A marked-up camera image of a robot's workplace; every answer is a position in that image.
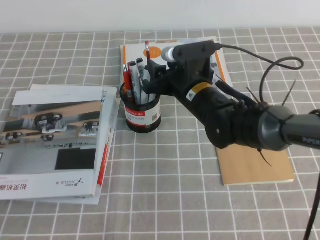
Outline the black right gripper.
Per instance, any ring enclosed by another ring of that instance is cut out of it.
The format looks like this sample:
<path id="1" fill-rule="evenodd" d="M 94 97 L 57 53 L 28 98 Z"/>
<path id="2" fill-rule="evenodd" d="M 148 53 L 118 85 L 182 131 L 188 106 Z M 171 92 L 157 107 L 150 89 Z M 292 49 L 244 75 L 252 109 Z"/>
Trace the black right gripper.
<path id="1" fill-rule="evenodd" d="M 219 149 L 233 144 L 260 148 L 254 100 L 221 80 L 213 83 L 208 60 L 168 66 L 169 74 L 164 74 L 166 65 L 147 60 L 149 81 L 142 81 L 146 94 L 175 97 L 203 124 L 209 141 Z"/>

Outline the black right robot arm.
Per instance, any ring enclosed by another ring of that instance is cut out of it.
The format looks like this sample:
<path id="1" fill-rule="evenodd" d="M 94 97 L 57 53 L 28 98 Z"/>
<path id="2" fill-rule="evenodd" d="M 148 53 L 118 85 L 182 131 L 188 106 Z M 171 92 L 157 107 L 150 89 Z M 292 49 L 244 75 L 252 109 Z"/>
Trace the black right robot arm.
<path id="1" fill-rule="evenodd" d="M 213 83 L 210 60 L 147 63 L 147 94 L 175 97 L 203 125 L 209 141 L 224 149 L 237 144 L 282 151 L 289 145 L 320 146 L 320 116 L 294 114 L 285 106 L 257 102 L 222 81 Z"/>

